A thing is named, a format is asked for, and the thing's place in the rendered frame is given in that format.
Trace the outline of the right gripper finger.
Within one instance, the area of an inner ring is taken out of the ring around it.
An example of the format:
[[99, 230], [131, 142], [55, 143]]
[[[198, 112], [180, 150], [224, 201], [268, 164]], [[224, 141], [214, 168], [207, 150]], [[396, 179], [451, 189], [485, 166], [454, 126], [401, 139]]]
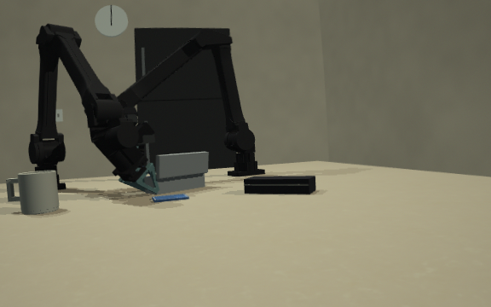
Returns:
[[[155, 174], [155, 169], [154, 169], [154, 164], [153, 163], [148, 163], [147, 166], [146, 166], [146, 171], [139, 177], [139, 179], [136, 181], [136, 182], [133, 182], [134, 184], [144, 188], [144, 189], [147, 189], [153, 193], [158, 193], [159, 191], [159, 185], [158, 185], [158, 182], [157, 182], [157, 178], [156, 178], [156, 174]], [[151, 173], [150, 173], [151, 172]], [[153, 180], [153, 185], [154, 185], [154, 188], [146, 185], [142, 180], [143, 178], [148, 174], [150, 173], [150, 176]]]
[[[136, 169], [136, 172], [138, 172], [140, 169], [141, 168], [137, 168]], [[127, 184], [127, 185], [129, 185], [129, 186], [131, 186], [133, 188], [137, 188], [137, 189], [140, 189], [141, 191], [145, 192], [145, 189], [144, 188], [142, 188], [142, 187], [140, 187], [140, 186], [138, 186], [138, 185], [136, 185], [136, 184], [134, 184], [132, 182], [123, 181], [121, 178], [119, 178], [119, 181], [122, 182], [122, 183], [124, 183], [124, 184]]]

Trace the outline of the grey mug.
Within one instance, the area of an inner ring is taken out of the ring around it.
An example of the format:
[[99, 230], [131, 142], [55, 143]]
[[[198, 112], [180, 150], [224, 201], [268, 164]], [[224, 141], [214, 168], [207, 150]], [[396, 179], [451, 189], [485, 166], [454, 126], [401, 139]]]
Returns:
[[[32, 174], [40, 172], [43, 174]], [[14, 183], [19, 184], [20, 196], [14, 196]], [[43, 214], [59, 209], [56, 171], [19, 173], [18, 178], [6, 179], [6, 185], [8, 202], [20, 201], [23, 214]]]

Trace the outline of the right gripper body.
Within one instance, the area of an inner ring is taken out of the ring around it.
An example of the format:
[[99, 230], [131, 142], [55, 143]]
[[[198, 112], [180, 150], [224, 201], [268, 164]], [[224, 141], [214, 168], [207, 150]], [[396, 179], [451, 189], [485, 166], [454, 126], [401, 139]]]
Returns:
[[[142, 155], [134, 165], [121, 150], [115, 151], [106, 157], [116, 167], [113, 175], [119, 175], [123, 181], [136, 182], [147, 169], [143, 167], [148, 161], [145, 155]], [[136, 172], [137, 168], [141, 169]]]

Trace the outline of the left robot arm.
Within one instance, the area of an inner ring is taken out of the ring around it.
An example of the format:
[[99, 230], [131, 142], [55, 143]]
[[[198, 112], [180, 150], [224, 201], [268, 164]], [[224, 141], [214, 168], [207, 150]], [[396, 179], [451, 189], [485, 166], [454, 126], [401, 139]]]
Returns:
[[[255, 161], [255, 136], [249, 130], [248, 123], [246, 123], [241, 110], [231, 56], [230, 44], [232, 42], [230, 36], [203, 29], [138, 79], [117, 98], [124, 108], [124, 118], [133, 119], [134, 126], [136, 126], [138, 113], [134, 106], [200, 51], [211, 49], [216, 63], [226, 116], [227, 133], [224, 137], [224, 144], [228, 149], [237, 152], [234, 171], [228, 171], [228, 176], [244, 177], [265, 174], [265, 170], [257, 168], [257, 161]], [[216, 46], [217, 44], [214, 45], [214, 43], [218, 43], [218, 46]], [[231, 127], [237, 127], [237, 129]], [[232, 147], [230, 147], [231, 145]]]

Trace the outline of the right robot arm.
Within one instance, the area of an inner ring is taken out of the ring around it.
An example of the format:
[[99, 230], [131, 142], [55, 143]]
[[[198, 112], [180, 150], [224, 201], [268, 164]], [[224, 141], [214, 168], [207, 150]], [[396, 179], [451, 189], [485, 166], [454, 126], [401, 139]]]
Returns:
[[[106, 128], [96, 131], [92, 138], [105, 156], [121, 150], [134, 165], [143, 155], [137, 146], [155, 142], [154, 131], [147, 122], [134, 126], [133, 119], [124, 118], [124, 108], [118, 98], [98, 79], [80, 50], [81, 41], [72, 27], [53, 24], [41, 26], [37, 36], [40, 54], [38, 125], [35, 134], [30, 135], [28, 148], [31, 163], [38, 165], [35, 171], [56, 171], [57, 175], [57, 164], [66, 156], [64, 135], [57, 132], [55, 122], [59, 57], [81, 96], [88, 128]], [[58, 190], [66, 189], [59, 175], [57, 186]]]

